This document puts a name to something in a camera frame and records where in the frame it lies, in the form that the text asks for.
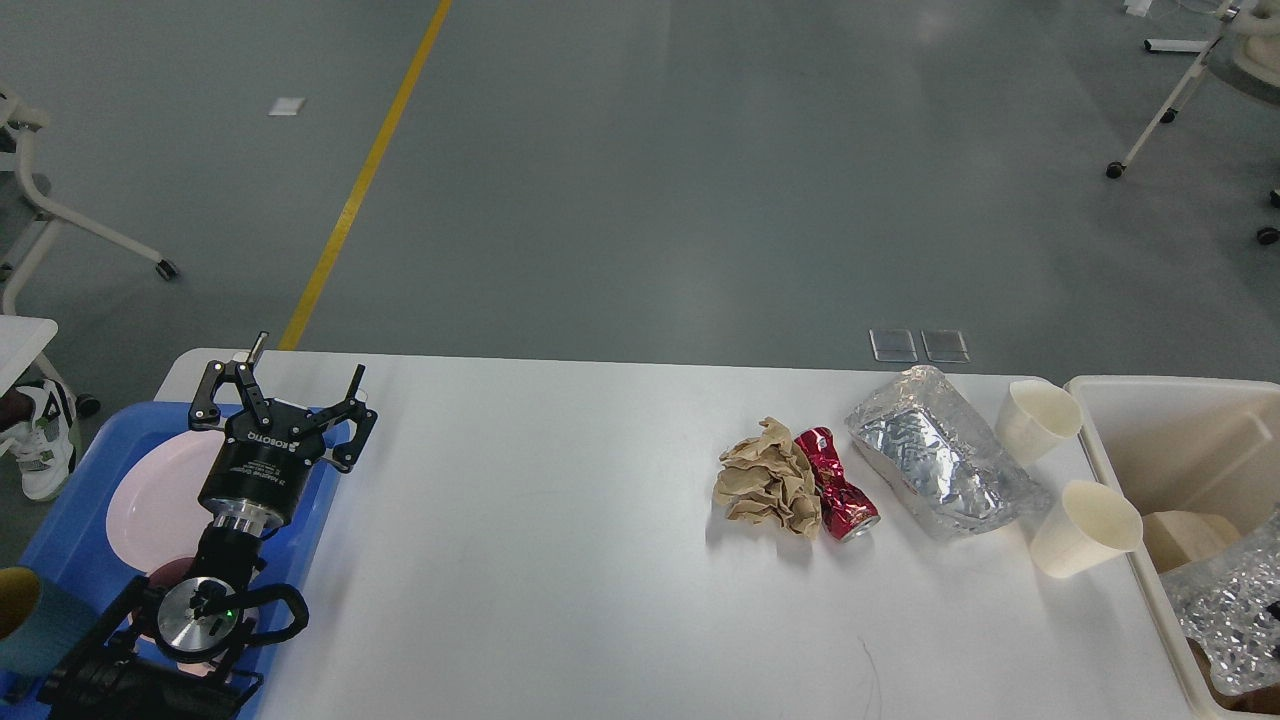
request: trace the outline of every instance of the caster wheel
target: caster wheel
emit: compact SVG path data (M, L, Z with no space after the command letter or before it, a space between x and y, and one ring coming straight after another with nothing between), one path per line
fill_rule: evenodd
M87 392L76 396L76 414L81 418L92 418L102 409L102 404Z
M178 265L174 265L168 260L160 260L156 263L156 274L160 275L160 279L169 282L178 277Z

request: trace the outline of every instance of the sneaker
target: sneaker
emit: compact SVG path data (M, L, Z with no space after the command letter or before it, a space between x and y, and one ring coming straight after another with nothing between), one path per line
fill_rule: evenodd
M22 470L22 492L36 502L47 502L58 497L76 469L70 433L76 406L67 401L67 388L50 379L14 389L35 402L36 413L31 420L0 432L0 441L14 441L10 451Z

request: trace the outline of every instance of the blue tray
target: blue tray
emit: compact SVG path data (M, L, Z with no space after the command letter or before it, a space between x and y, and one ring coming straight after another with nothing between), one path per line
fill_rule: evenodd
M99 612L106 610L125 583L140 574L116 557L106 541L106 506L111 502L115 487L134 462L160 443L187 430L188 407L186 402L142 402L111 416L99 430L67 489L27 546L20 564L51 578ZM241 409L229 406L223 410L229 416ZM344 423L325 433L325 445L333 447L349 437ZM333 503L338 486L335 475L337 470L326 462L321 462L311 473L293 523L262 544L266 569L255 579L255 585L302 585ZM196 498L192 497L191 501L196 502ZM287 620L283 603L275 602L262 609L260 628L274 630L284 626ZM154 644L143 641L137 647L141 657L174 666ZM236 666L262 673L270 683L269 670L275 650L275 646L250 648ZM13 674L0 673L0 694L8 692L15 680ZM236 684L243 688L248 682L242 679ZM250 700L238 719L251 720L257 712L260 698L261 693ZM35 720L47 715L49 706L36 702L35 688L17 705L0 706L0 717L4 719Z

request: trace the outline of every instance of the brown paper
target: brown paper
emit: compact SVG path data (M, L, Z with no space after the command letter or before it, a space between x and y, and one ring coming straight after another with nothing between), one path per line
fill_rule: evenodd
M791 441L786 425L765 418L764 432L721 455L721 470L712 497L730 505L730 520L751 524L767 519L809 539L818 537L818 488L809 459Z

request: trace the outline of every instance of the gray floor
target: gray floor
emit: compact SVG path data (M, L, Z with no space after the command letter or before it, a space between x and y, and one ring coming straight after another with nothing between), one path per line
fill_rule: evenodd
M957 328L961 372L1280 379L1280 115L1211 81L1107 181L1189 63L1140 41L1212 24L1120 5L458 1L301 348L870 369L868 328ZM23 296L104 415L279 337L434 9L0 12L55 195L184 273L69 231ZM0 516L4 564L42 511Z

